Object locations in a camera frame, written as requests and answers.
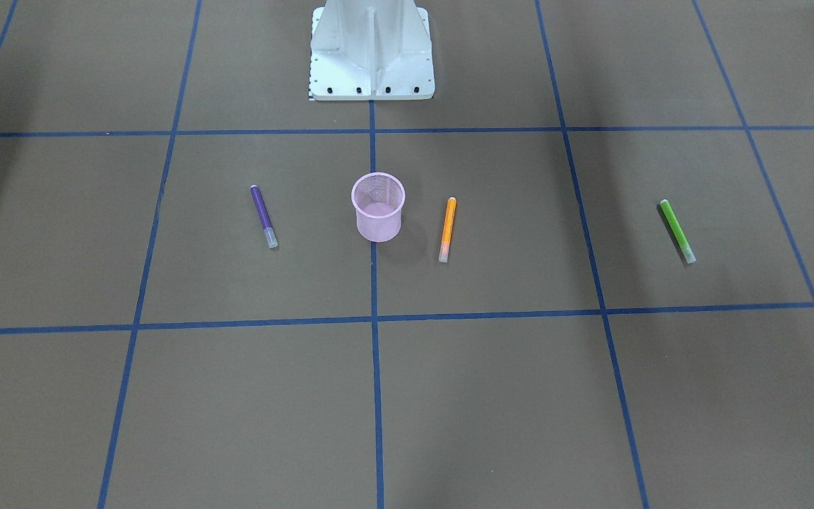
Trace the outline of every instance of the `marker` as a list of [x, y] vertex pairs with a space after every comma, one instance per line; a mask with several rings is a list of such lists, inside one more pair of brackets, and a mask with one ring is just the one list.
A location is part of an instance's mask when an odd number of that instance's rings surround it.
[[668, 226], [670, 226], [674, 238], [678, 241], [680, 251], [684, 254], [684, 258], [687, 259], [687, 263], [694, 264], [695, 254], [692, 254], [692, 248], [689, 246], [687, 236], [684, 235], [684, 231], [680, 227], [678, 217], [674, 215], [674, 209], [671, 208], [671, 204], [668, 200], [664, 199], [659, 201], [659, 206], [661, 207], [661, 212], [665, 215], [665, 219], [668, 220]]
[[450, 197], [445, 209], [445, 225], [442, 226], [442, 249], [439, 250], [439, 261], [448, 263], [448, 254], [452, 250], [452, 230], [454, 229], [454, 212], [458, 208], [458, 199]]
[[262, 201], [262, 193], [256, 186], [249, 187], [249, 193], [253, 196], [253, 203], [256, 204], [256, 211], [259, 213], [259, 222], [262, 223], [262, 231], [266, 234], [266, 242], [269, 243], [269, 249], [278, 247], [278, 241], [275, 239], [275, 230], [272, 229], [272, 222], [269, 220], [269, 212], [266, 210], [266, 202]]

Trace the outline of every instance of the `pen holder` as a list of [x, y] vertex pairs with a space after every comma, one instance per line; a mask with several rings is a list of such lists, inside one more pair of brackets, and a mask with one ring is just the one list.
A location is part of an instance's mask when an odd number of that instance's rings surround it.
[[353, 183], [351, 202], [356, 209], [356, 229], [366, 240], [385, 242], [401, 231], [404, 186], [387, 173], [374, 172]]

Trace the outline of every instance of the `white metal bracket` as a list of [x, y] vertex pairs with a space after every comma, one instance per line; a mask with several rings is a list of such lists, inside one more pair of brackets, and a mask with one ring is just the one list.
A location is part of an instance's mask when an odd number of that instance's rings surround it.
[[416, 100], [435, 93], [429, 13], [413, 0], [327, 0], [313, 11], [309, 96]]

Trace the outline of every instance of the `grid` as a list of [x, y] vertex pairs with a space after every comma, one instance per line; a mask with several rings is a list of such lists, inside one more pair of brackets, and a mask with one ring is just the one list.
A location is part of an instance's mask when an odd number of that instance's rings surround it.
[[[181, 118], [182, 107], [184, 104], [184, 89], [187, 84], [187, 75], [190, 70], [191, 58], [194, 55], [197, 26], [200, 19], [201, 4], [203, 0], [197, 0], [194, 11], [194, 22], [190, 31], [190, 38], [187, 45], [187, 57], [184, 61], [184, 71], [180, 79], [180, 85], [177, 91], [177, 104], [175, 104], [175, 115], [172, 120], [172, 128], [168, 130], [119, 130], [119, 131], [46, 131], [46, 132], [0, 132], [0, 138], [73, 138], [74, 136], [165, 136], [168, 139], [167, 153], [165, 154], [165, 163], [162, 170], [161, 181], [159, 185], [158, 198], [155, 203], [155, 212], [153, 215], [152, 226], [149, 235], [148, 248], [146, 248], [146, 258], [143, 268], [143, 273], [140, 277], [138, 300], [136, 300], [136, 308], [133, 321], [130, 323], [101, 323], [101, 324], [78, 324], [69, 326], [43, 326], [43, 327], [8, 327], [0, 328], [0, 335], [5, 334], [33, 334], [33, 333], [59, 333], [59, 332], [129, 332], [129, 343], [127, 344], [126, 360], [122, 373], [122, 383], [120, 384], [119, 397], [117, 398], [117, 405], [115, 409], [114, 422], [112, 425], [112, 432], [109, 442], [109, 451], [107, 451], [107, 460], [104, 466], [102, 484], [100, 489], [99, 507], [106, 506], [107, 493], [109, 493], [109, 482], [112, 463], [115, 457], [115, 450], [117, 441], [119, 441], [120, 426], [122, 426], [122, 412], [124, 408], [127, 384], [132, 374], [132, 364], [134, 359], [134, 351], [136, 345], [136, 338], [140, 331], [155, 331], [155, 329], [209, 329], [209, 328], [230, 328], [230, 327], [261, 327], [261, 326], [297, 326], [297, 325], [315, 325], [315, 324], [334, 324], [334, 323], [369, 323], [372, 326], [372, 373], [374, 373], [374, 411], [375, 411], [375, 461], [376, 461], [376, 497], [377, 506], [379, 509], [384, 507], [384, 451], [382, 451], [382, 385], [381, 385], [381, 370], [380, 370], [380, 356], [379, 356], [379, 323], [380, 322], [413, 322], [413, 321], [456, 321], [456, 320], [491, 320], [491, 319], [522, 319], [522, 318], [536, 318], [536, 317], [569, 317], [569, 316], [599, 316], [601, 317], [602, 326], [604, 329], [605, 341], [607, 341], [608, 352], [610, 352], [611, 365], [613, 365], [613, 373], [615, 383], [617, 385], [617, 393], [621, 412], [623, 413], [624, 424], [627, 431], [627, 441], [630, 444], [630, 456], [636, 471], [637, 486], [639, 487], [640, 498], [642, 499], [642, 506], [649, 507], [649, 497], [647, 496], [647, 483], [643, 476], [642, 468], [639, 465], [639, 452], [637, 451], [637, 443], [633, 422], [630, 418], [630, 410], [627, 408], [627, 397], [624, 391], [623, 375], [620, 372], [620, 365], [617, 358], [617, 353], [614, 347], [613, 333], [611, 332], [610, 316], [615, 315], [649, 315], [649, 313], [681, 313], [681, 312], [737, 312], [737, 310], [781, 310], [781, 309], [812, 309], [814, 310], [814, 284], [810, 274], [808, 273], [806, 264], [794, 233], [791, 232], [787, 216], [778, 200], [777, 193], [769, 177], [768, 172], [765, 170], [765, 162], [763, 162], [762, 154], [753, 138], [754, 131], [762, 130], [793, 130], [793, 131], [814, 131], [814, 125], [750, 125], [744, 114], [740, 101], [737, 98], [736, 91], [733, 89], [730, 78], [728, 77], [726, 68], [721, 61], [720, 53], [715, 46], [714, 39], [710, 32], [707, 21], [705, 20], [702, 10], [699, 6], [698, 0], [692, 0], [692, 9], [695, 11], [700, 25], [704, 31], [705, 41], [707, 41], [714, 55], [714, 61], [717, 64], [718, 71], [724, 79], [727, 91], [730, 94], [733, 106], [736, 108], [737, 116], [739, 117], [739, 125], [688, 125], [688, 126], [569, 126], [565, 120], [565, 112], [563, 112], [562, 99], [559, 88], [559, 83], [555, 76], [555, 65], [553, 64], [551, 47], [548, 41], [548, 35], [543, 22], [542, 6], [539, 0], [534, 0], [536, 4], [536, 13], [538, 16], [539, 31], [542, 37], [543, 52], [545, 52], [545, 61], [543, 65], [547, 65], [549, 77], [555, 96], [555, 109], [559, 119], [559, 125], [551, 127], [488, 127], [488, 128], [429, 128], [429, 129], [382, 129], [376, 128], [376, 114], [375, 105], [372, 101], [368, 103], [368, 116], [369, 127], [368, 129], [178, 129]], [[10, 9], [8, 10], [6, 20], [0, 33], [0, 49], [6, 41], [6, 36], [9, 27], [13, 20], [14, 12], [18, 0], [12, 0]], [[598, 276], [598, 264], [592, 248], [592, 241], [590, 230], [586, 217], [586, 209], [584, 206], [584, 198], [582, 197], [581, 187], [579, 187], [579, 180], [576, 174], [574, 164], [574, 151], [572, 151], [570, 133], [572, 132], [585, 132], [585, 131], [673, 131], [673, 130], [729, 130], [743, 132], [749, 141], [750, 148], [752, 149], [755, 160], [762, 173], [762, 179], [765, 181], [765, 186], [768, 190], [769, 196], [772, 199], [773, 205], [776, 209], [779, 221], [783, 230], [787, 235], [789, 245], [792, 249], [792, 254], [796, 259], [798, 267], [800, 267], [805, 285], [810, 293], [811, 300], [808, 302], [783, 302], [783, 303], [748, 303], [748, 304], [729, 304], [729, 305], [695, 305], [695, 306], [661, 306], [661, 307], [639, 307], [639, 308], [611, 308], [605, 303], [604, 294], [600, 276]], [[153, 252], [155, 248], [156, 236], [158, 236], [159, 226], [159, 209], [162, 198], [165, 194], [165, 183], [167, 182], [171, 163], [172, 152], [175, 147], [175, 139], [178, 136], [205, 136], [205, 135], [227, 135], [227, 136], [258, 136], [265, 134], [272, 135], [285, 135], [285, 134], [365, 134], [369, 138], [369, 171], [376, 171], [376, 139], [379, 135], [387, 134], [411, 134], [411, 133], [474, 133], [474, 132], [559, 132], [562, 134], [563, 146], [567, 160], [569, 162], [572, 184], [574, 185], [574, 194], [577, 200], [579, 209], [579, 222], [581, 222], [582, 232], [584, 233], [584, 242], [587, 248], [589, 263], [591, 268], [592, 283], [595, 287], [595, 292], [598, 298], [597, 309], [581, 309], [581, 310], [530, 310], [529, 312], [463, 312], [463, 313], [425, 313], [425, 315], [380, 315], [378, 311], [378, 290], [377, 290], [377, 250], [375, 242], [370, 245], [370, 285], [371, 285], [371, 313], [369, 315], [360, 316], [333, 316], [333, 317], [316, 317], [316, 318], [292, 318], [292, 319], [269, 319], [269, 320], [237, 320], [237, 321], [215, 321], [215, 322], [143, 322], [141, 319], [143, 306], [146, 299], [146, 286], [148, 285], [149, 271], [152, 263]]]

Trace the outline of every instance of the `gray floor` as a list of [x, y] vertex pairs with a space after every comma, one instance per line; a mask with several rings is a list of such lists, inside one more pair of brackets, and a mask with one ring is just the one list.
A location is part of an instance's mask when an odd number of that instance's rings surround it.
[[320, 3], [0, 0], [0, 508], [814, 507], [814, 0]]

